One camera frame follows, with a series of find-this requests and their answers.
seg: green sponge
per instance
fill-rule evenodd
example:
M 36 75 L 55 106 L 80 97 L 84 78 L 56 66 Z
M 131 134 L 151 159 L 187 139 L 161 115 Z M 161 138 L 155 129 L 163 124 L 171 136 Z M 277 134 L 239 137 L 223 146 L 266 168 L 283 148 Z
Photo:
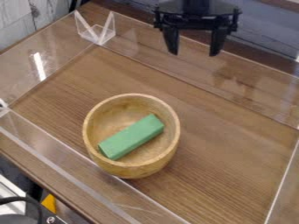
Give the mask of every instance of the green sponge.
M 107 158 L 118 160 L 163 131 L 162 121 L 155 115 L 149 115 L 100 142 L 98 148 Z

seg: wooden table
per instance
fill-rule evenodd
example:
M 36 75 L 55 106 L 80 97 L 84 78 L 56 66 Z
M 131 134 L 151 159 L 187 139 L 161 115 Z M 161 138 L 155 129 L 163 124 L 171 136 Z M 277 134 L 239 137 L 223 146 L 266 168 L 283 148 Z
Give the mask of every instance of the wooden table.
M 88 21 L 100 19 L 103 11 L 94 3 L 82 8 Z M 298 130 L 290 127 L 298 125 L 298 113 L 289 113 L 297 110 L 298 82 L 229 53 L 210 58 L 206 45 L 183 41 L 179 59 L 155 53 L 162 58 L 150 62 L 158 67 L 138 61 L 157 50 L 149 46 L 140 45 L 139 54 L 130 59 L 94 45 L 12 109 L 88 157 L 82 124 L 95 104 L 124 93 L 159 97 L 181 117 L 179 150 L 159 173 L 127 182 L 191 223 L 263 223 L 298 141 Z M 118 38 L 108 47 L 122 48 L 126 43 Z M 191 70 L 186 70 L 181 61 L 193 59 L 199 65 L 187 65 Z M 285 95 L 290 83 L 291 102 Z M 8 137 L 0 137 L 2 153 L 92 222 L 127 223 Z M 80 161 L 66 165 L 66 170 L 95 188 L 100 185 L 98 174 L 80 169 Z M 293 213 L 287 216 L 293 220 L 297 207 L 289 206 L 285 213 Z

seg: bowl rim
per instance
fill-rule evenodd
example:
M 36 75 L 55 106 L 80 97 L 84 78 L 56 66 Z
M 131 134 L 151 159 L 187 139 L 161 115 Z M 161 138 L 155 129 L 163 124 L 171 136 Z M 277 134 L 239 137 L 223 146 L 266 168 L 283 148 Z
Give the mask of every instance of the bowl rim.
M 106 103 L 114 101 L 115 99 L 124 98 L 124 97 L 128 97 L 128 96 L 136 96 L 136 97 L 149 98 L 149 99 L 159 102 L 166 107 L 166 109 L 170 111 L 171 115 L 173 115 L 174 123 L 175 123 L 174 139 L 173 139 L 171 144 L 169 145 L 167 149 L 157 157 L 146 160 L 142 163 L 126 163 L 126 162 L 114 161 L 114 160 L 106 158 L 103 155 L 100 155 L 100 153 L 92 147 L 92 144 L 90 142 L 90 137 L 88 137 L 88 134 L 87 134 L 87 129 L 88 129 L 88 125 L 90 125 L 90 118 L 92 117 L 92 115 L 94 115 L 95 111 L 99 109 L 99 107 L 102 107 Z M 103 160 L 108 164 L 115 165 L 115 166 L 122 166 L 122 167 L 139 167 L 139 166 L 154 164 L 157 161 L 159 161 L 162 158 L 165 158 L 173 152 L 173 150 L 175 150 L 175 146 L 177 146 L 177 144 L 179 142 L 181 134 L 182 134 L 181 120 L 179 120 L 179 117 L 178 117 L 173 107 L 163 100 L 161 100 L 155 96 L 151 96 L 150 94 L 136 94 L 136 93 L 132 93 L 132 94 L 119 94 L 119 95 L 115 95 L 112 97 L 108 97 L 88 112 L 87 117 L 84 119 L 84 123 L 83 123 L 83 140 L 84 140 L 84 144 L 86 144 L 86 146 L 88 148 L 88 152 L 91 152 L 92 155 L 96 158 L 99 158 L 100 160 Z

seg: yellow object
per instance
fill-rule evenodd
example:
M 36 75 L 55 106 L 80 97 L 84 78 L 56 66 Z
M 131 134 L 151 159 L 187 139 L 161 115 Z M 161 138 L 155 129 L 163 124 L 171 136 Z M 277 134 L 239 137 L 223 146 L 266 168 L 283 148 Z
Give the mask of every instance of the yellow object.
M 43 206 L 56 214 L 56 199 L 50 194 L 42 202 Z

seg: wooden bowl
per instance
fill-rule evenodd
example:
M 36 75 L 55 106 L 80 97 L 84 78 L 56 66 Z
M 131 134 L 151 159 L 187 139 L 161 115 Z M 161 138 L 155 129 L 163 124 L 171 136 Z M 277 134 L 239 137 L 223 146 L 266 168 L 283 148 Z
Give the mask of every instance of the wooden bowl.
M 99 142 L 147 115 L 155 114 L 165 124 L 155 137 L 118 161 L 99 152 Z M 181 137 L 181 122 L 174 109 L 146 94 L 122 94 L 106 99 L 88 112 L 83 124 L 83 139 L 88 154 L 98 165 L 123 179 L 139 179 L 159 172 L 170 162 Z

